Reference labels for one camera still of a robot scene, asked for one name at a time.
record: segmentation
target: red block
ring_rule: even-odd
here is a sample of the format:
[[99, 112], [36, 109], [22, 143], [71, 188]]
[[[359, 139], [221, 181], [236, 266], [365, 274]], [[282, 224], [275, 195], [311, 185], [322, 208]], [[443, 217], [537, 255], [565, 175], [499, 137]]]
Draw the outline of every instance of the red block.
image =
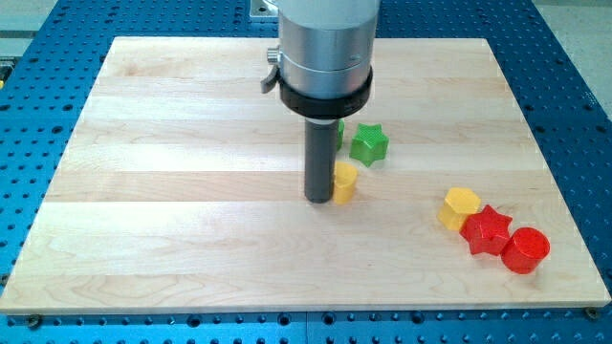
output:
[[531, 227], [522, 227], [502, 250], [501, 260], [508, 269], [525, 274], [533, 271], [550, 250], [551, 245], [544, 234]]
[[468, 216], [461, 228], [461, 236], [470, 243], [471, 254], [487, 252], [499, 255], [510, 240], [508, 226], [512, 220], [486, 205], [481, 212]]

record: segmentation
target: red star block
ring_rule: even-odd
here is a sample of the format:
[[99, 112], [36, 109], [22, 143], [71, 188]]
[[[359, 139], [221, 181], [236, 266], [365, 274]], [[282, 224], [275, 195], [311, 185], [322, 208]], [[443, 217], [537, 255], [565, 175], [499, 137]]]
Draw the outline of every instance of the red star block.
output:
[[468, 216], [461, 228], [461, 236], [470, 243], [471, 254], [487, 252], [499, 255], [510, 240], [508, 226], [512, 220], [487, 204], [481, 212]]

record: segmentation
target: black cylindrical tool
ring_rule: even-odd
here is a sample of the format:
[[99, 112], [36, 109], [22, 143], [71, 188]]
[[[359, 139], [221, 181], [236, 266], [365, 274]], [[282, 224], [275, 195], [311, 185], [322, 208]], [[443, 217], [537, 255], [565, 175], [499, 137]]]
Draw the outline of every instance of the black cylindrical tool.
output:
[[332, 198], [337, 141], [336, 119], [306, 119], [304, 194], [312, 203], [322, 204]]

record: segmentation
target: yellow block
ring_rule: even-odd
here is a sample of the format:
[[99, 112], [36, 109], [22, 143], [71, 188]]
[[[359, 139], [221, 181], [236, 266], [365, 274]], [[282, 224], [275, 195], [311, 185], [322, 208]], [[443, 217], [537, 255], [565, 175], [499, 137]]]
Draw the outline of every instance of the yellow block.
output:
[[461, 230], [469, 215], [478, 212], [480, 198], [466, 187], [452, 187], [444, 198], [444, 205], [438, 213], [440, 220], [447, 229]]
[[347, 204], [355, 193], [357, 168], [347, 162], [336, 162], [334, 171], [334, 203]]

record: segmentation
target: silver cylinder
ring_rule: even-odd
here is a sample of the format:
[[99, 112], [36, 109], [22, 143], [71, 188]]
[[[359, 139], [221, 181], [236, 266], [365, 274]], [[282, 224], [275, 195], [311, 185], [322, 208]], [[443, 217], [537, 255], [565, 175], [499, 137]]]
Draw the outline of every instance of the silver cylinder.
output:
[[367, 79], [380, 0], [278, 0], [281, 77], [307, 97], [345, 97]]

